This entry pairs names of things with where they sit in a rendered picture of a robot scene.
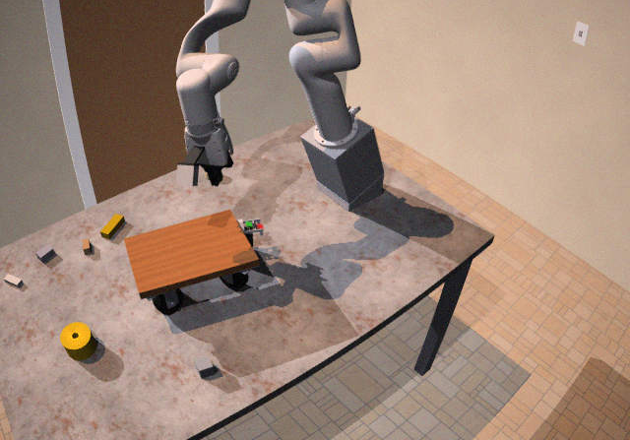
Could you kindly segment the yellow cylinder with centre hole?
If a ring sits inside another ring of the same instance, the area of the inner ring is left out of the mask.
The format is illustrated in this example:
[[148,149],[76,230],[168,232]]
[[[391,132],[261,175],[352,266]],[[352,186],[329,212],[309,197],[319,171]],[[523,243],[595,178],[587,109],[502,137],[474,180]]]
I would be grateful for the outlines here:
[[86,360],[95,353],[95,338],[84,323],[76,322],[66,326],[61,333],[60,341],[69,356],[75,360]]

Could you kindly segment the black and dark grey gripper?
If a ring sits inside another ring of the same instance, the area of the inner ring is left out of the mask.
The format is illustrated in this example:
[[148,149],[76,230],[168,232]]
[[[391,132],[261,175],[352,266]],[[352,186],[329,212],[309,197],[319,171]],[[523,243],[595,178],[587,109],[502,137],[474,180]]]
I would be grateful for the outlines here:
[[233,146],[224,123],[211,133],[201,136],[188,133],[185,127],[185,143],[187,154],[193,146],[205,147],[196,164],[208,173],[212,186],[219,186],[222,181],[221,169],[233,166],[230,156],[233,155]]

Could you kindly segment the yellow rectangular block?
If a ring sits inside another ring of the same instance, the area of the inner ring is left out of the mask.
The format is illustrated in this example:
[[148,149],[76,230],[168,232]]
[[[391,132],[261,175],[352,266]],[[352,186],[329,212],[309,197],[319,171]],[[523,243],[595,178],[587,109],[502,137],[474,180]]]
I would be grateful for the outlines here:
[[110,239],[119,227],[124,223],[124,216],[115,214],[113,218],[107,223],[107,225],[100,232],[101,237]]

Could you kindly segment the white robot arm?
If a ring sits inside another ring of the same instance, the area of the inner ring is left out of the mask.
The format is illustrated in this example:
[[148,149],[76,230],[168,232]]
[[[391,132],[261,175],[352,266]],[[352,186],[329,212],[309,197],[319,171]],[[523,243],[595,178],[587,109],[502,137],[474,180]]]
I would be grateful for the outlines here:
[[[182,42],[176,88],[186,129],[192,135],[206,135],[224,123],[215,95],[229,86],[239,71],[238,60],[232,55],[198,52],[213,33],[242,21],[250,1],[214,0],[210,11]],[[290,50],[289,62],[310,105],[316,142],[326,148],[344,146],[358,134],[354,117],[360,110],[359,105],[352,110],[347,106],[341,83],[334,74],[354,70],[361,62],[350,6],[347,0],[284,0],[284,5],[294,34],[338,34],[299,42]]]

